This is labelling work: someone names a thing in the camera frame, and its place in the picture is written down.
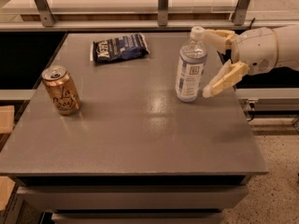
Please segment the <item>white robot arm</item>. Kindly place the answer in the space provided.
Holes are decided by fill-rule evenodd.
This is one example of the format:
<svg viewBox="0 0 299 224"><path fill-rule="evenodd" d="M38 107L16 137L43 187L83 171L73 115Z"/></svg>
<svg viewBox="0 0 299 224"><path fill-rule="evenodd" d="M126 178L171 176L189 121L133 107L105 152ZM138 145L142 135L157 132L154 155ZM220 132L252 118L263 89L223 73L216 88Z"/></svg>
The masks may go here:
<svg viewBox="0 0 299 224"><path fill-rule="evenodd" d="M299 26L256 28L237 35L231 30L205 30L204 41L231 58L203 88L210 98L233 87L245 75L260 75L272 69L288 67L299 70Z"/></svg>

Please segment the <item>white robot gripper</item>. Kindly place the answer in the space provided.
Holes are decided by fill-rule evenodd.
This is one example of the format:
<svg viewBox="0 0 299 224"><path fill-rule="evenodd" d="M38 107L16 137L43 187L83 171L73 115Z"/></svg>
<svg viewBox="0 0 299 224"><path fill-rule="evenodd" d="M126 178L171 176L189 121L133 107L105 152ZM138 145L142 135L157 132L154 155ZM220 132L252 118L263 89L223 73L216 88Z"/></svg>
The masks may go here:
<svg viewBox="0 0 299 224"><path fill-rule="evenodd" d="M250 76L268 73L277 63L277 36L269 28L247 30L239 36L231 30L206 29L204 41L221 54L231 49L231 59L234 62L226 62L204 87L205 98L232 88L247 73Z"/></svg>

